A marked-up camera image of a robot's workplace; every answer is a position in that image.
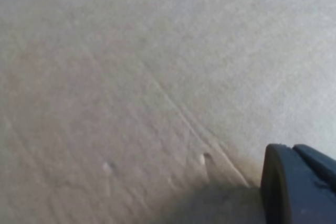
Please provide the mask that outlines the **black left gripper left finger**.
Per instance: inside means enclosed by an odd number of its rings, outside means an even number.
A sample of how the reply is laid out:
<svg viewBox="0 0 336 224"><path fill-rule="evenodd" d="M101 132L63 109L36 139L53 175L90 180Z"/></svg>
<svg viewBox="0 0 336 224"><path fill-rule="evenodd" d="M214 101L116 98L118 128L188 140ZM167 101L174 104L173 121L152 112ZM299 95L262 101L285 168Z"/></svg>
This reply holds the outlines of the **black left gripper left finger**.
<svg viewBox="0 0 336 224"><path fill-rule="evenodd" d="M269 144L260 194L266 223L335 223L335 182L325 182L293 147Z"/></svg>

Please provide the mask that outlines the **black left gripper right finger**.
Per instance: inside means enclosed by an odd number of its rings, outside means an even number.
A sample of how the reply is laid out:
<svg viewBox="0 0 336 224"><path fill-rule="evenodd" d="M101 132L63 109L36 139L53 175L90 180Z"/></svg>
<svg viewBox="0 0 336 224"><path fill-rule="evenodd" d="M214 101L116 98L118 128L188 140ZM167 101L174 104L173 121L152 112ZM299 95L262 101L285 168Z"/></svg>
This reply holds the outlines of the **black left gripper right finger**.
<svg viewBox="0 0 336 224"><path fill-rule="evenodd" d="M325 182L335 182L335 160L316 149L297 144L293 147L305 163Z"/></svg>

